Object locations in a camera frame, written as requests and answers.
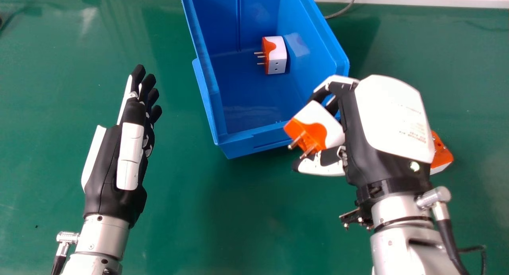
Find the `green table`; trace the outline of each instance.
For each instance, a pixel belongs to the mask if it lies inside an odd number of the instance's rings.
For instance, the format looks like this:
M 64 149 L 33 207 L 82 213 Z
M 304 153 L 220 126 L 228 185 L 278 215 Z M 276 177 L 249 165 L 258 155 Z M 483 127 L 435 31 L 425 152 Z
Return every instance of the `green table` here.
M 227 160 L 214 146 L 180 0 L 0 0 L 0 15 L 0 274 L 49 274 L 58 231 L 80 230 L 95 126 L 114 124 L 138 63 L 164 114 L 124 275 L 371 273 L 369 233 L 338 220 L 353 207 L 345 179 L 292 172 L 298 151 Z M 453 193 L 458 244 L 486 244 L 493 275 L 509 273 L 508 15 L 358 5 L 330 21 L 351 76 L 422 92 L 456 156 L 433 181 Z M 463 257 L 472 274 L 479 258 Z

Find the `blue plastic bin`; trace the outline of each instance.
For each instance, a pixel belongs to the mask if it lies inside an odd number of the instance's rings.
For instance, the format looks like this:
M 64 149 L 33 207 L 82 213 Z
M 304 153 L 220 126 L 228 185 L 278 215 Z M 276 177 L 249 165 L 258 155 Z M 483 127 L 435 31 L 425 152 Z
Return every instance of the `blue plastic bin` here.
M 228 159 L 285 146 L 282 127 L 349 61 L 313 0 L 182 0 L 194 72 L 214 143 Z M 285 74 L 256 65 L 262 37 L 283 36 Z

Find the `robotic hand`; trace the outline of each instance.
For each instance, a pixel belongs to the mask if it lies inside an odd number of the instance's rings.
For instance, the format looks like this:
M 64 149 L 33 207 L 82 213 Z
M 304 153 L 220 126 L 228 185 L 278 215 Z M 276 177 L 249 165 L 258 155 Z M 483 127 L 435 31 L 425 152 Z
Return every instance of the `robotic hand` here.
M 71 244 L 75 253 L 63 275 L 120 275 L 129 236 L 145 208 L 143 179 L 155 143 L 156 79 L 138 65 L 129 75 L 117 124 L 97 126 L 82 173 L 85 192 L 81 233 L 60 232 L 52 275 L 59 275 Z
M 331 76 L 285 131 L 289 148 L 304 151 L 294 170 L 345 175 L 356 186 L 357 208 L 340 219 L 346 229 L 374 229 L 373 275 L 468 274 L 451 231 L 451 194 L 429 181 L 436 146 L 418 90 L 387 76 Z

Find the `robot's right hand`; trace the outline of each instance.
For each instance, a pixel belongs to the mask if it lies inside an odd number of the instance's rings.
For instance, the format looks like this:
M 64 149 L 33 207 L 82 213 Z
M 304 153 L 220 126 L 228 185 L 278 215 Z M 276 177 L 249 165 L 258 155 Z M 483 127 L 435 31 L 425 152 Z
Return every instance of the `robot's right hand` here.
M 162 114 L 156 79 L 138 65 L 129 75 L 117 124 L 97 126 L 82 174 L 84 218 L 108 215 L 134 226 L 145 208 L 143 179 L 154 148 L 154 124 Z

